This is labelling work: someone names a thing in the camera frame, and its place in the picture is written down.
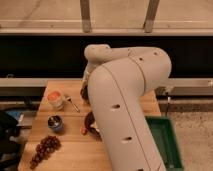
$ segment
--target small bowl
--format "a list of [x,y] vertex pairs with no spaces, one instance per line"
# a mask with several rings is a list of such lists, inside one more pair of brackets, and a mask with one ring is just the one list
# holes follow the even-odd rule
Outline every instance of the small bowl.
[[63,129],[63,122],[60,116],[50,116],[48,119],[48,127],[54,132],[60,132]]

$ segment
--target grape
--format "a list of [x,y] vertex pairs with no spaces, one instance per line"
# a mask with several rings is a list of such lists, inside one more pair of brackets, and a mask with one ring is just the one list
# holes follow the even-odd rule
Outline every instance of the grape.
[[60,140],[56,136],[46,136],[43,138],[40,144],[36,146],[36,154],[30,161],[30,169],[35,169],[43,159],[47,159],[49,154],[53,153],[60,146]]

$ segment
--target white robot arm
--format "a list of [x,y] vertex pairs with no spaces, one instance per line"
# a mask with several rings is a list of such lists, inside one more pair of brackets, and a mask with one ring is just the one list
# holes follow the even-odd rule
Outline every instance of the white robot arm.
[[139,97],[168,79],[171,61],[159,48],[86,48],[92,111],[114,171],[166,171]]

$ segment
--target green tray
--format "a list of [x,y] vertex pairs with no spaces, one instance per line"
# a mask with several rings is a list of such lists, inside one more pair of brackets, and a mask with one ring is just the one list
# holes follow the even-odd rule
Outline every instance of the green tray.
[[183,171],[172,123],[167,117],[146,117],[167,171]]

